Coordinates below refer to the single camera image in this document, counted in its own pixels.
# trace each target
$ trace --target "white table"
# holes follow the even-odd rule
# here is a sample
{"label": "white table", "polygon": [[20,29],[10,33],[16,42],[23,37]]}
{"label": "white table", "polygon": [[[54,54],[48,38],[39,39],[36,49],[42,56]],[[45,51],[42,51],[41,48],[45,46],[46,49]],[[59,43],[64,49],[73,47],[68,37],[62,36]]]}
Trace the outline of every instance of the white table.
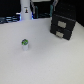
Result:
{"label": "white table", "polygon": [[0,24],[0,84],[84,84],[84,27],[76,23],[68,41],[50,25],[50,18]]}

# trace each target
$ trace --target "small green object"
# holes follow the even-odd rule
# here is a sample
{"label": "small green object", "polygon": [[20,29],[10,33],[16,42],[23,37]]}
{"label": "small green object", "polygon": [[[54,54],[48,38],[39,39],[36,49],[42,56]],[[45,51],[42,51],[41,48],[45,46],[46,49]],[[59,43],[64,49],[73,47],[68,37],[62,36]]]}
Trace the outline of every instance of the small green object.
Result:
{"label": "small green object", "polygon": [[22,45],[27,45],[27,44],[28,44],[28,40],[24,39],[24,40],[22,41]]}

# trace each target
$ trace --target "black device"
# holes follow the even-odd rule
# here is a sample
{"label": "black device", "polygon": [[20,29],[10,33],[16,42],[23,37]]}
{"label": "black device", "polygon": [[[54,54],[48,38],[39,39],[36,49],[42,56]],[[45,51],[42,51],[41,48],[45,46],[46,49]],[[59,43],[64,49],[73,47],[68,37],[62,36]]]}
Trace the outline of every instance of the black device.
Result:
{"label": "black device", "polygon": [[76,23],[76,8],[73,5],[58,3],[52,15],[50,32],[70,39]]}
{"label": "black device", "polygon": [[5,17],[0,17],[0,24],[8,23]]}
{"label": "black device", "polygon": [[0,0],[0,17],[15,16],[21,12],[20,0]]}

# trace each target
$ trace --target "small bottle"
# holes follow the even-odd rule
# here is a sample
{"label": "small bottle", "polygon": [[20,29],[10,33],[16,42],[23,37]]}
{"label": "small bottle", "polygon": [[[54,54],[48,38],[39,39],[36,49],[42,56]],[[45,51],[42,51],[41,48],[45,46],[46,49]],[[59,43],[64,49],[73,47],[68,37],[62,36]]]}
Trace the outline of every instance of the small bottle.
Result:
{"label": "small bottle", "polygon": [[24,51],[28,50],[28,40],[24,39],[22,41],[22,48],[23,48]]}

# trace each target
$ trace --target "black box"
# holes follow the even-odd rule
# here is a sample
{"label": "black box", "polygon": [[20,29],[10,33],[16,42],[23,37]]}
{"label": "black box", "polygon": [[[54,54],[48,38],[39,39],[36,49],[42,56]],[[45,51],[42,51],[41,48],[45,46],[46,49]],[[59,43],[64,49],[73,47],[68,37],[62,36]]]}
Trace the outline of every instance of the black box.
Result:
{"label": "black box", "polygon": [[72,35],[75,23],[75,7],[69,4],[59,3],[52,15],[50,32],[69,40]]}
{"label": "black box", "polygon": [[63,28],[58,27],[58,26],[53,25],[53,24],[51,25],[50,32],[56,36],[59,36],[61,38],[67,39],[67,40],[70,40],[71,35],[72,35],[72,31],[69,31],[67,29],[63,29]]}

